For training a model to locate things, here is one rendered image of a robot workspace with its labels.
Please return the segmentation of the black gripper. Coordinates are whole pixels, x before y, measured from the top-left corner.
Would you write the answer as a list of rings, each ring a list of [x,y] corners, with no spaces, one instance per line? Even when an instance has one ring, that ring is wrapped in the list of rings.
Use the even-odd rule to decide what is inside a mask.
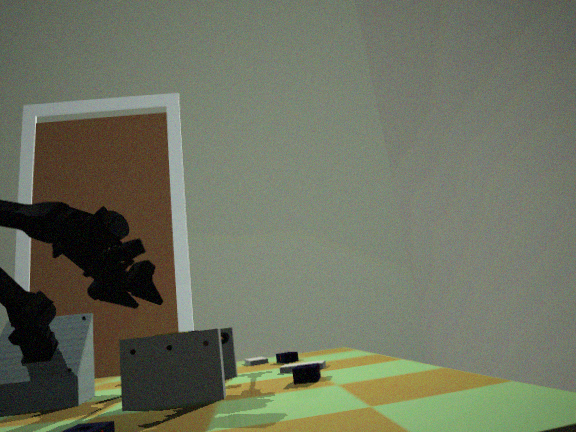
[[[163,300],[152,281],[155,266],[142,260],[133,263],[127,271],[129,265],[121,263],[112,255],[114,252],[112,248],[102,250],[92,264],[82,269],[85,278],[94,279],[87,288],[88,296],[133,309],[139,304],[130,295],[161,305]]]

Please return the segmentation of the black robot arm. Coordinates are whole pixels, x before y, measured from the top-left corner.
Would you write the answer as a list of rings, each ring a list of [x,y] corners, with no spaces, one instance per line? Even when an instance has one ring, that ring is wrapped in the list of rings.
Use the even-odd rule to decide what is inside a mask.
[[[64,202],[24,204],[0,200],[0,226],[53,243],[53,258],[64,254],[81,269],[109,247],[115,251],[112,255],[128,265],[133,264],[132,258],[146,253],[141,239],[120,242],[129,234],[129,225],[121,214],[104,206],[91,214]],[[20,345],[21,362],[51,361],[58,345],[48,326],[56,315],[53,301],[40,291],[26,291],[0,267],[0,303],[16,328],[8,339]]]

